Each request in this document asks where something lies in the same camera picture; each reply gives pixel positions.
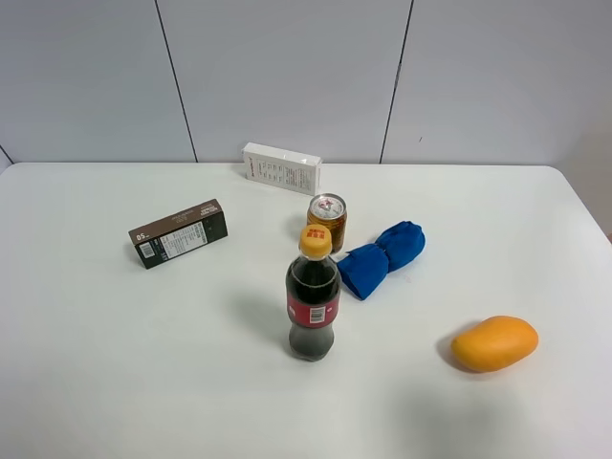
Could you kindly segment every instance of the brown box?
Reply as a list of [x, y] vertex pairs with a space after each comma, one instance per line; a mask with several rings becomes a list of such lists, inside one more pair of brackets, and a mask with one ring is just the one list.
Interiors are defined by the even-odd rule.
[[132, 244], [149, 269], [226, 237], [228, 227], [216, 199], [129, 231]]

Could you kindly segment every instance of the cola bottle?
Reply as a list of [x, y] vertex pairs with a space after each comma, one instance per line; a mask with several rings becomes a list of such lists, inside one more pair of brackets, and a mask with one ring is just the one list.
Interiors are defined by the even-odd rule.
[[289, 344], [296, 357], [319, 361], [334, 344], [332, 322], [338, 315], [340, 275], [329, 257], [332, 235], [327, 228], [309, 225], [299, 241], [301, 254], [285, 277], [292, 321]]

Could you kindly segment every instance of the table surface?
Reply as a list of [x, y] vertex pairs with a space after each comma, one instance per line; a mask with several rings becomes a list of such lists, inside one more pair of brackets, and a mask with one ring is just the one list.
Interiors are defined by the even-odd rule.
[[[320, 362], [290, 357], [284, 275], [309, 197], [241, 164], [20, 164], [0, 176], [0, 457], [612, 457], [612, 249], [549, 167], [326, 164], [344, 248], [411, 220], [427, 245]], [[145, 270], [127, 232], [217, 198], [229, 237]], [[510, 315], [497, 373], [448, 338]]]

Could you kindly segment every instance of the red bottle label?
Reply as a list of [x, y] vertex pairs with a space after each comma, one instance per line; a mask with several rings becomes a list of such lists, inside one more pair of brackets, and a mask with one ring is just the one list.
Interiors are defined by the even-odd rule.
[[340, 293], [328, 303], [311, 305], [297, 301], [287, 294], [287, 313], [293, 322], [308, 328], [329, 325], [338, 315]]

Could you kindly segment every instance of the can lid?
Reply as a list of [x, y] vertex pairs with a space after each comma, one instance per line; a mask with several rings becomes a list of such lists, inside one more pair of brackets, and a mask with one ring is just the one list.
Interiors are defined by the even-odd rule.
[[299, 236], [299, 249], [313, 258], [327, 256], [332, 251], [332, 233], [322, 225], [308, 225]]
[[309, 209], [315, 217], [334, 220], [346, 212], [346, 204], [337, 194], [325, 193], [315, 196], [310, 202]]

